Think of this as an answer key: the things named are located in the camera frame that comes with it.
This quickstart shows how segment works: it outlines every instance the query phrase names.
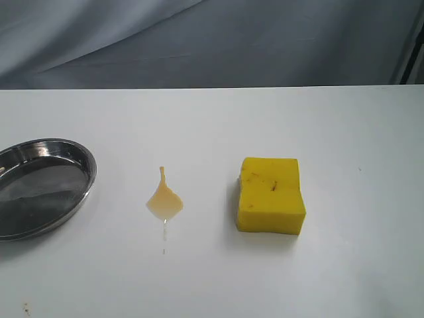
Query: gray cloth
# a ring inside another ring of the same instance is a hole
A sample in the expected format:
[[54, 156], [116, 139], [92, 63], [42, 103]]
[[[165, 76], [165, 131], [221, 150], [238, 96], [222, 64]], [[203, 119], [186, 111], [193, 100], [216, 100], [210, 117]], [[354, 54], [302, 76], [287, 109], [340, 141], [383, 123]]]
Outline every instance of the gray cloth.
[[0, 0], [0, 87], [386, 84], [421, 3]]

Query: white table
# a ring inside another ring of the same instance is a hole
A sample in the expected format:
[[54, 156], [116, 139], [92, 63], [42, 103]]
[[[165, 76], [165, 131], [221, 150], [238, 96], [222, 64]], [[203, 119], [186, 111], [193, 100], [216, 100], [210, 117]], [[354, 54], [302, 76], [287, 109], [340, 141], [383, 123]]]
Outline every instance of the white table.
[[[424, 86], [1, 91], [0, 148], [78, 141], [98, 175], [57, 231], [0, 244], [0, 317], [422, 317]], [[301, 235], [240, 233], [246, 156], [299, 159]], [[145, 207], [166, 167], [184, 210]]]

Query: yellow sponge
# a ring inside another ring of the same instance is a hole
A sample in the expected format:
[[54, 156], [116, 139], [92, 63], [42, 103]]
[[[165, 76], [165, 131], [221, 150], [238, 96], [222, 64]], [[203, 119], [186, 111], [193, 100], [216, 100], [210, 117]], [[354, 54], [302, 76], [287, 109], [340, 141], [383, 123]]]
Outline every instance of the yellow sponge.
[[306, 211], [296, 159], [244, 159], [240, 187], [240, 231], [300, 233]]

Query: stainless steel dish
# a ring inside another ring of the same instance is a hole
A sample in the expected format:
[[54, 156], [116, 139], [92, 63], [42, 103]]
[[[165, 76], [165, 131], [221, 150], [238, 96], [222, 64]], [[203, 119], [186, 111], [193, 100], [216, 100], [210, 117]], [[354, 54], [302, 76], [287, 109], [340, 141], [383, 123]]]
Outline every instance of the stainless steel dish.
[[66, 222], [96, 171], [91, 152], [70, 140], [33, 140], [0, 152], [0, 241], [41, 235]]

